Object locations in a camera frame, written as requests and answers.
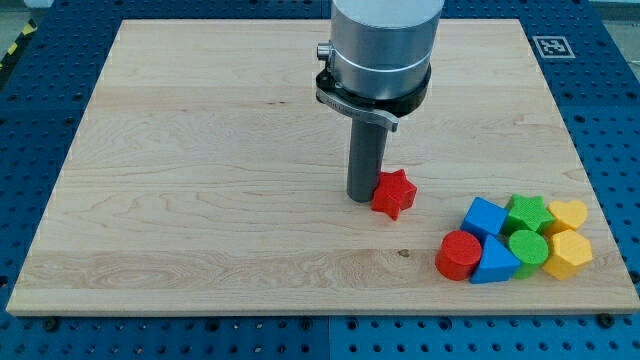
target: blue pegboard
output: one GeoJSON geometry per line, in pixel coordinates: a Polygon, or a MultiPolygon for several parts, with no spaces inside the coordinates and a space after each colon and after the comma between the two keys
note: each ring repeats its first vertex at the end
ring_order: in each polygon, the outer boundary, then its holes
{"type": "MultiPolygon", "coordinates": [[[[56,1],[0,92],[2,308],[122,19],[329,17],[329,0],[56,1]]],[[[574,59],[534,54],[640,280],[640,85],[595,11],[584,0],[448,0],[443,17],[520,19],[532,46],[534,36],[566,38],[574,59]]],[[[0,359],[629,359],[640,357],[639,330],[639,315],[15,319],[3,311],[0,359]]]]}

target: yellow and black tape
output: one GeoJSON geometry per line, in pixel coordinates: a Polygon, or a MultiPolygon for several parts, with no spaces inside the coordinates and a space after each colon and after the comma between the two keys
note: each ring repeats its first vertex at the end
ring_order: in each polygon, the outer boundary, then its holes
{"type": "Polygon", "coordinates": [[[18,64],[18,60],[22,54],[24,54],[27,45],[31,42],[37,29],[38,27],[35,21],[33,21],[33,19],[29,20],[20,32],[20,35],[18,35],[16,41],[9,46],[7,53],[2,57],[2,60],[0,60],[0,90],[2,90],[9,80],[9,76],[11,76],[13,69],[18,64]]]}

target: gray cylindrical gripper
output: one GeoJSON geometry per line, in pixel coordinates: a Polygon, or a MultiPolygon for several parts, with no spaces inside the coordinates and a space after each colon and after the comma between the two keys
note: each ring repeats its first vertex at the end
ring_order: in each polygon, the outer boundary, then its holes
{"type": "Polygon", "coordinates": [[[351,120],[351,144],[347,194],[357,202],[371,201],[378,186],[387,129],[361,120],[351,120]]]}

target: blue triangular prism block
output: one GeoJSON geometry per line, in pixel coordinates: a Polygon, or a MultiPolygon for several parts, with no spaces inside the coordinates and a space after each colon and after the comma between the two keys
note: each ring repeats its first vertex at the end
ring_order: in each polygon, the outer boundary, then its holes
{"type": "Polygon", "coordinates": [[[498,239],[487,235],[482,247],[482,258],[471,275],[472,284],[507,281],[520,267],[518,260],[498,239]]]}

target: red cylinder block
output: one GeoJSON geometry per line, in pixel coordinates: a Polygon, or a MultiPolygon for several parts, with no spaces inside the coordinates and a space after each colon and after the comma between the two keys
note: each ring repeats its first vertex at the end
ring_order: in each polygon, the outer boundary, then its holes
{"type": "Polygon", "coordinates": [[[450,280],[464,280],[471,276],[482,257],[482,246],[466,231],[448,233],[436,255],[438,271],[450,280]]]}

